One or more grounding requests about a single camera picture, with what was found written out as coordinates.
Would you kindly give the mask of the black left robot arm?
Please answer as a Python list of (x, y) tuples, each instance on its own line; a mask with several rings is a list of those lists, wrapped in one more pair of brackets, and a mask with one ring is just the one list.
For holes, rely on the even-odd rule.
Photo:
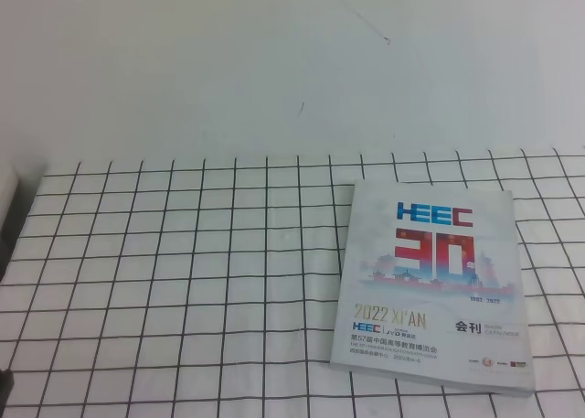
[(8, 397), (14, 386), (14, 374), (11, 370), (0, 370), (1, 397)]

